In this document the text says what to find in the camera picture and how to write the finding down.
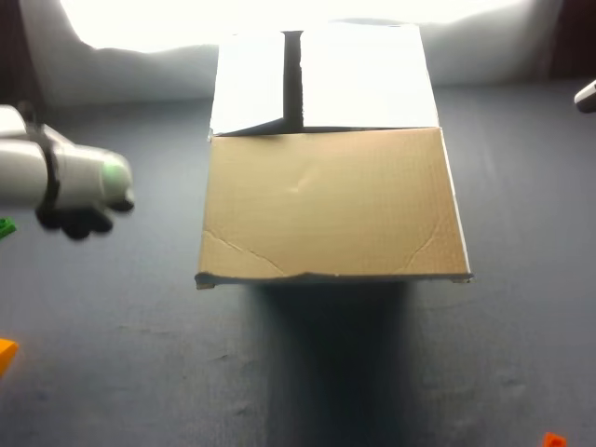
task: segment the brown cardboard panel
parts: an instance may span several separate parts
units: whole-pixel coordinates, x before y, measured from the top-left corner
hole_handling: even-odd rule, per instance
[[[469,275],[441,130],[213,138],[201,274]]]

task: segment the bright light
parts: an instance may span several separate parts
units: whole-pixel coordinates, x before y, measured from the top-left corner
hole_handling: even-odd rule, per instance
[[[535,0],[61,0],[95,48],[155,52],[216,44],[248,30],[304,29],[329,20],[448,23]]]

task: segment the box flap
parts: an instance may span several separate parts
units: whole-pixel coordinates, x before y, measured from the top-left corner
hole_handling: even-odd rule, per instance
[[[296,109],[298,129],[286,122]],[[330,24],[220,45],[213,135],[438,125],[417,26]]]
[[[197,283],[469,278],[440,129],[216,137]]]

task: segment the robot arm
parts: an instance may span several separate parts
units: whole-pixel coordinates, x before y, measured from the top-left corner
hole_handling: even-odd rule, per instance
[[[73,239],[104,233],[112,228],[108,210],[134,206],[129,163],[0,106],[0,206],[35,209],[42,226]]]

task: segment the gray table surface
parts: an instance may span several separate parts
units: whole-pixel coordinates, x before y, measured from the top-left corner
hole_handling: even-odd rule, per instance
[[[195,290],[210,104],[50,119],[124,154],[109,237],[0,242],[6,446],[504,446],[596,439],[596,116],[581,83],[436,92],[476,282]]]

